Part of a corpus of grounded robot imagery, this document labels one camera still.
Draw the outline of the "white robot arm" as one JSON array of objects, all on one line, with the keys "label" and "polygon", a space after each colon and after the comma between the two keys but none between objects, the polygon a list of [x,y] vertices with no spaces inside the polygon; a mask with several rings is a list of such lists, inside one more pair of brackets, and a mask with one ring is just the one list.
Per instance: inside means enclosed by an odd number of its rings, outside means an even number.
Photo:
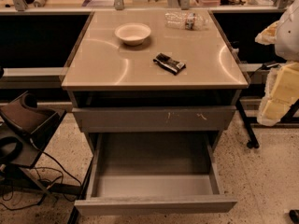
[{"label": "white robot arm", "polygon": [[273,44],[276,55],[287,61],[269,72],[258,110],[258,123],[274,126],[299,100],[299,0],[294,0],[278,21],[258,33],[255,41]]}]

